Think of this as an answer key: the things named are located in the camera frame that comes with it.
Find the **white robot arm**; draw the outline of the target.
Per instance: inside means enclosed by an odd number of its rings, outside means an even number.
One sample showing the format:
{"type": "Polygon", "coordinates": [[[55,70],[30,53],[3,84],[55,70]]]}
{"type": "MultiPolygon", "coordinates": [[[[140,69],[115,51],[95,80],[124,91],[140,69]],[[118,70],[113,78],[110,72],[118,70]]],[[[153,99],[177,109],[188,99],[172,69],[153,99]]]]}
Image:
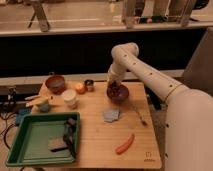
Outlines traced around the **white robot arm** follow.
{"type": "Polygon", "coordinates": [[[213,97],[138,59],[136,43],[116,45],[108,83],[120,84],[131,71],[167,104],[165,171],[213,171],[213,97]]]}

